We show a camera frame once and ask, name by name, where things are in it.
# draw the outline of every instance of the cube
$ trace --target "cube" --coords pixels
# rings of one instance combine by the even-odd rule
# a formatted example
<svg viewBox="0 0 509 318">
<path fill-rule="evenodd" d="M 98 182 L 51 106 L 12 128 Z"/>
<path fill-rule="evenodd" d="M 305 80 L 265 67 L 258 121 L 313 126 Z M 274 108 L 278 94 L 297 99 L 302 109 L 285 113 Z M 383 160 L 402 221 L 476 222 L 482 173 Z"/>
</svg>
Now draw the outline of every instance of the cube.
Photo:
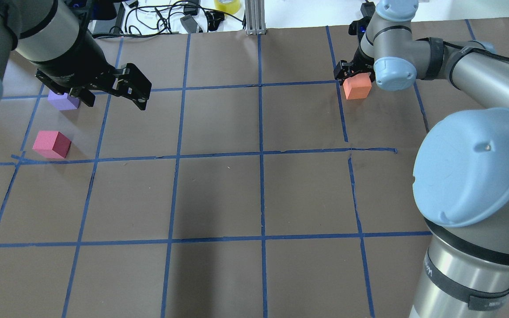
<svg viewBox="0 0 509 318">
<path fill-rule="evenodd" d="M 71 141 L 59 131 L 41 130 L 34 140 L 33 150 L 45 158 L 65 159 Z"/>
<path fill-rule="evenodd" d="M 69 96 L 67 93 L 58 95 L 52 91 L 48 93 L 48 102 L 58 110 L 72 110 L 80 106 L 78 98 Z"/>
<path fill-rule="evenodd" d="M 366 98 L 371 88 L 372 83 L 370 82 L 368 73 L 357 74 L 352 78 L 347 78 L 345 82 L 343 82 L 343 90 L 345 91 L 346 99 Z"/>
</svg>

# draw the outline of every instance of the yellow tape roll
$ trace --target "yellow tape roll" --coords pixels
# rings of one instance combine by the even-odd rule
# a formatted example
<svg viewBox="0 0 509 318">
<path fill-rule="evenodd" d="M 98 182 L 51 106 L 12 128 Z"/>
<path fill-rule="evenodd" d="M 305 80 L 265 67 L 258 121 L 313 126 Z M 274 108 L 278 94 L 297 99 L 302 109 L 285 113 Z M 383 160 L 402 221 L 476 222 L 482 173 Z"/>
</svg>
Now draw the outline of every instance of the yellow tape roll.
<svg viewBox="0 0 509 318">
<path fill-rule="evenodd" d="M 216 4 L 216 9 L 219 11 L 227 12 L 228 14 L 236 14 L 241 8 L 239 0 L 213 0 Z"/>
</svg>

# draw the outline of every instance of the purple cube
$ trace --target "purple cube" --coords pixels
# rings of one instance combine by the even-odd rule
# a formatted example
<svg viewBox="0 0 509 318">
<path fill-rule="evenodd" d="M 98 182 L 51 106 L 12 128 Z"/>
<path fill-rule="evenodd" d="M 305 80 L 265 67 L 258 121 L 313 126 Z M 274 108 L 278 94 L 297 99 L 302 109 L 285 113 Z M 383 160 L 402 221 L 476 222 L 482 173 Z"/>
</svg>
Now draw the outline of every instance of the purple cube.
<svg viewBox="0 0 509 318">
<path fill-rule="evenodd" d="M 64 95 L 57 95 L 50 91 L 48 93 L 48 101 L 58 110 L 72 110 L 80 106 L 80 100 L 76 97 L 69 96 L 67 93 L 64 93 Z"/>
</svg>

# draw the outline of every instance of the white floor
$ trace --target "white floor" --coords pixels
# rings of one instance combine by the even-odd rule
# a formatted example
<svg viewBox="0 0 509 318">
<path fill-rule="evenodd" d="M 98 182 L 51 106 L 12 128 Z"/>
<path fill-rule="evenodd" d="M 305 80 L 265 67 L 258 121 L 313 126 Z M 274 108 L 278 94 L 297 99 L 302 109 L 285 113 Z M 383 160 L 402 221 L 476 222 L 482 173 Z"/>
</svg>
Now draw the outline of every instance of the white floor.
<svg viewBox="0 0 509 318">
<path fill-rule="evenodd" d="M 205 8 L 215 8 L 215 0 L 201 0 L 200 5 Z M 241 9 L 235 14 L 242 19 L 244 14 L 244 1 Z M 173 4 L 176 0 L 140 0 L 139 4 L 160 5 Z M 360 5 L 362 0 L 265 0 L 265 20 L 267 28 L 301 28 L 319 26 L 339 26 L 350 24 L 360 19 Z M 460 19 L 483 19 L 509 16 L 509 0 L 420 0 L 420 6 L 413 21 L 437 21 Z M 181 27 L 176 15 L 171 19 L 172 30 L 180 33 L 186 31 Z M 151 26 L 158 20 L 156 14 L 139 12 L 139 18 Z M 202 14 L 195 17 L 203 30 L 206 30 L 205 18 Z M 129 17 L 129 25 L 139 27 L 133 12 Z M 145 27 L 139 28 L 144 34 L 154 33 Z M 240 30 L 241 24 L 227 18 L 219 31 Z"/>
</svg>

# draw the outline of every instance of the metal post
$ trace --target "metal post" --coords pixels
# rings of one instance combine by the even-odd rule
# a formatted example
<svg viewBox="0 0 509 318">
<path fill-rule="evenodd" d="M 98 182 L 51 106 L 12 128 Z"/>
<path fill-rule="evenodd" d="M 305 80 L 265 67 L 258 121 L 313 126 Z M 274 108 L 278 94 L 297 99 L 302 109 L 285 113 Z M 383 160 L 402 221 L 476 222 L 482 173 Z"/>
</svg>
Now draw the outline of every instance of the metal post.
<svg viewBox="0 0 509 318">
<path fill-rule="evenodd" d="M 245 0 L 247 34 L 266 34 L 264 22 L 264 0 Z"/>
</svg>

